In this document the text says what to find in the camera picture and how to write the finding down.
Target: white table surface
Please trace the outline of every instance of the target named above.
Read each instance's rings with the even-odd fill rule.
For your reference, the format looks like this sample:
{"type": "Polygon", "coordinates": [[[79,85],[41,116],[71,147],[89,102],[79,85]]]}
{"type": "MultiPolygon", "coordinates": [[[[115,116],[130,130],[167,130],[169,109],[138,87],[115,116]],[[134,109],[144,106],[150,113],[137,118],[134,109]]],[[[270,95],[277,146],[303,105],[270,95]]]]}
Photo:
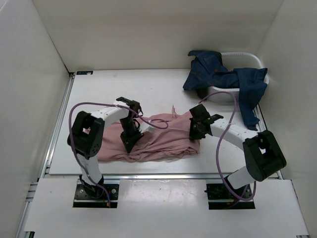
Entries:
{"type": "MultiPolygon", "coordinates": [[[[67,109],[53,154],[51,175],[80,174],[66,140],[69,134],[67,121],[70,109],[80,102],[112,103],[120,96],[141,103],[145,116],[170,113],[174,105],[178,114],[183,114],[194,107],[199,99],[195,92],[186,92],[182,86],[189,69],[155,70],[105,70],[94,71],[92,75],[77,75],[71,90],[67,109]]],[[[211,115],[220,114],[229,119],[233,104],[204,103],[211,115]]],[[[80,106],[79,111],[95,111],[100,107],[80,106]]],[[[233,122],[244,126],[238,111],[233,122]]],[[[199,155],[184,157],[179,160],[128,163],[100,163],[103,174],[191,174],[218,173],[215,164],[215,149],[218,138],[207,136],[201,140],[199,155]]],[[[245,165],[244,154],[236,146],[223,141],[220,150],[220,164],[223,172],[231,173],[245,165]]]]}
{"type": "Polygon", "coordinates": [[[208,210],[204,180],[121,180],[118,208],[73,208],[76,178],[40,179],[35,238],[296,238],[307,235],[292,182],[258,183],[251,210],[208,210]]]}

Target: white wall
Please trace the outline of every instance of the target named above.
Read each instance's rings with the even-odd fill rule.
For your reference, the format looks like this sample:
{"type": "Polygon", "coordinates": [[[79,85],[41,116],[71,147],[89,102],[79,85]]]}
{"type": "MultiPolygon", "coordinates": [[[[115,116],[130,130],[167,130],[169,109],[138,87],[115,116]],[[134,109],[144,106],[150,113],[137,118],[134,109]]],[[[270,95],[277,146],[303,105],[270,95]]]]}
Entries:
{"type": "Polygon", "coordinates": [[[31,0],[0,10],[0,237],[13,237],[68,74],[31,0]]]}
{"type": "Polygon", "coordinates": [[[255,53],[282,0],[34,0],[70,71],[189,68],[190,50],[255,53]]]}
{"type": "Polygon", "coordinates": [[[285,0],[259,56],[270,83],[261,101],[288,162],[308,229],[317,237],[317,1],[285,0]]]}

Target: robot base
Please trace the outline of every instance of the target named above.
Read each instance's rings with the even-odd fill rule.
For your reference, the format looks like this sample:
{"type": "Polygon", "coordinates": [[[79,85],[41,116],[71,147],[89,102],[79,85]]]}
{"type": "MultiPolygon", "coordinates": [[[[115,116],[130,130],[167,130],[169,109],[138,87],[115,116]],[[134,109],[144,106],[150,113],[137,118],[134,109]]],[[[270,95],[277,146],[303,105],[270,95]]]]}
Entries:
{"type": "MultiPolygon", "coordinates": [[[[104,184],[107,189],[110,200],[111,208],[117,208],[119,185],[118,184],[104,184]]],[[[105,194],[98,198],[91,197],[85,192],[84,186],[78,183],[76,186],[73,207],[87,207],[87,208],[109,208],[107,203],[107,197],[105,194]]]]}
{"type": "MultiPolygon", "coordinates": [[[[244,188],[236,189],[237,194],[242,194],[244,188]]],[[[208,183],[205,190],[208,196],[209,210],[223,210],[223,209],[255,209],[253,201],[239,201],[235,204],[236,198],[228,191],[223,183],[208,183]]],[[[248,185],[247,191],[243,198],[251,196],[251,188],[248,185]]]]}

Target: metal frame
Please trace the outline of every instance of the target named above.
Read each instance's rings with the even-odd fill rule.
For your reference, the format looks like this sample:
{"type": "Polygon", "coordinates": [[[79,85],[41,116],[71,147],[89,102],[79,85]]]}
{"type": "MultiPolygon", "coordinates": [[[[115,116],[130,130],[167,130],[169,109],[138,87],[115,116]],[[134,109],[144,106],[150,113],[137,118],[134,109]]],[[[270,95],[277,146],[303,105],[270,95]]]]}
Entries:
{"type": "Polygon", "coordinates": [[[26,218],[28,217],[29,211],[30,211],[30,206],[31,202],[26,202],[22,214],[22,218],[20,220],[18,229],[15,234],[15,238],[29,238],[31,233],[30,232],[24,232],[24,226],[26,223],[26,218]]]}
{"type": "Polygon", "coordinates": [[[44,164],[43,164],[41,173],[38,176],[38,178],[44,178],[46,167],[47,167],[47,165],[50,165],[51,162],[52,162],[52,157],[53,157],[53,154],[54,154],[55,146],[57,144],[59,131],[60,131],[63,119],[64,119],[64,115],[65,115],[65,111],[66,111],[66,108],[67,108],[67,103],[68,103],[68,99],[69,99],[69,96],[70,96],[70,92],[71,92],[71,89],[72,89],[72,86],[73,86],[73,83],[74,83],[75,75],[76,75],[76,73],[73,73],[71,75],[71,77],[69,79],[69,82],[68,82],[68,85],[66,87],[66,90],[65,90],[65,93],[64,93],[64,96],[63,96],[63,101],[61,103],[61,106],[60,106],[60,109],[59,109],[59,112],[58,112],[58,116],[57,116],[57,120],[56,120],[56,123],[55,123],[55,126],[54,126],[54,131],[53,131],[53,134],[52,134],[52,137],[51,137],[48,149],[47,149],[47,153],[46,153],[46,156],[45,156],[45,159],[44,159],[44,164]]]}
{"type": "MultiPolygon", "coordinates": [[[[254,108],[254,114],[256,115],[257,118],[260,119],[260,122],[257,125],[257,129],[259,131],[267,130],[266,122],[265,122],[265,119],[263,117],[262,110],[261,110],[261,107],[259,106],[259,104],[257,105],[256,108],[254,108]]],[[[281,170],[277,171],[277,176],[278,176],[279,179],[284,179],[281,170]]]]}
{"type": "MultiPolygon", "coordinates": [[[[50,166],[47,167],[44,177],[49,178],[77,178],[78,175],[50,175],[50,166]]],[[[103,175],[104,180],[120,180],[120,179],[220,179],[220,175],[217,173],[200,173],[200,174],[111,174],[103,175]]],[[[280,179],[278,174],[275,173],[269,177],[269,179],[280,179]]]]}

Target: blue denim garment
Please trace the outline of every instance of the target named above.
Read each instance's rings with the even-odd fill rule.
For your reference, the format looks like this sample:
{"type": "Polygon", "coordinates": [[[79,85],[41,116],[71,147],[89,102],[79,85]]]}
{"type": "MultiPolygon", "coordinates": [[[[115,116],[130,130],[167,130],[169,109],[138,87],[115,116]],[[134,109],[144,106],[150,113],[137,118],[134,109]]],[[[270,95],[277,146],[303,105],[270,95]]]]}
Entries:
{"type": "Polygon", "coordinates": [[[184,90],[195,90],[215,86],[218,88],[240,88],[239,106],[244,124],[250,130],[257,130],[259,119],[253,109],[263,96],[267,84],[264,77],[267,68],[235,68],[228,71],[221,59],[211,51],[190,51],[195,56],[191,70],[183,86],[184,90]]]}

